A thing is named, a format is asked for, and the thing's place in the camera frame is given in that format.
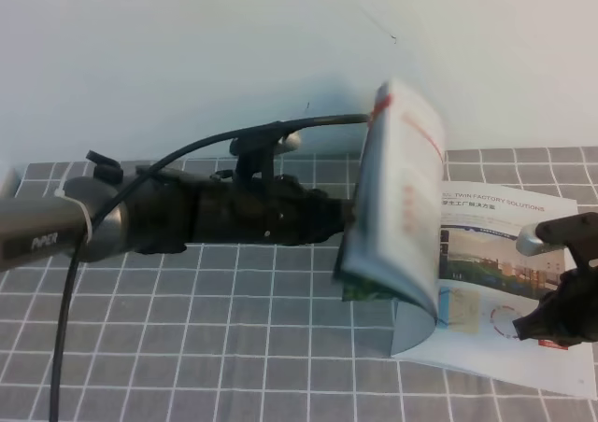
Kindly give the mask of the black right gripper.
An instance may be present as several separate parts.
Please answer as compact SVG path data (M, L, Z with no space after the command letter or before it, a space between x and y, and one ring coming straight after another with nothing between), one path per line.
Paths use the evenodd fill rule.
M574 269L561 275L527 316L513 321L518 338L550 341L562 347L597 342L597 269Z

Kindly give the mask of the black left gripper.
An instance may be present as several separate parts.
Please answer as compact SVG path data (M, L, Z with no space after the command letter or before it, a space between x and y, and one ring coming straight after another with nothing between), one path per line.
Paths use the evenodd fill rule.
M355 220L349 199L327 198L291 176L247 186L165 168L124 201L124 252L176 254L188 244L300 246L343 232Z

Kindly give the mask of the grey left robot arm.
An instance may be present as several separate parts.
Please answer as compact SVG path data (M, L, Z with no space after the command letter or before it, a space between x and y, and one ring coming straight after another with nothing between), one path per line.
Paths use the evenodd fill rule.
M306 189L293 176L253 178L243 186L163 169L89 230L86 219L133 180L126 176L112 185L81 176L65 182L61 197L2 200L2 270L71 255L79 242L82 262L126 252L178 254L201 243L317 244L344 231L353 219L352 201Z

